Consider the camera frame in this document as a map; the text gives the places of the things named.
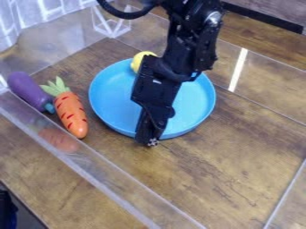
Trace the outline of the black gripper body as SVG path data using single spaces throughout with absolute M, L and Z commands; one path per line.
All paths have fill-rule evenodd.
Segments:
M 187 81 L 193 81 L 200 72 L 174 72 L 164 59 L 145 55 L 132 85 L 130 100 L 148 114 L 153 125 L 165 125 L 173 117 L 172 107 L 176 93 Z

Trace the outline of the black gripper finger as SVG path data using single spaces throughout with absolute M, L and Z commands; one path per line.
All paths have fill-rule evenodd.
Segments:
M 164 133 L 164 129 L 168 123 L 168 120 L 174 116 L 174 109 L 169 108 L 166 110 L 164 110 L 160 114 L 158 120 L 157 120 L 157 127 L 158 127 L 158 131 L 157 131 L 157 138 L 161 138 L 161 135 Z
M 161 134 L 153 126 L 153 122 L 148 113 L 145 111 L 141 111 L 136 125 L 136 142 L 146 147 L 154 147 L 158 144 L 160 136 Z

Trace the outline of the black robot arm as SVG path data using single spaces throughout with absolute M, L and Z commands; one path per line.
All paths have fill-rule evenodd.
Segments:
M 164 8 L 169 27 L 161 56 L 141 59 L 130 100 L 141 107 L 134 140 L 150 147 L 174 116 L 173 102 L 182 83 L 193 81 L 217 60 L 215 46 L 223 10 L 220 0 L 152 0 Z

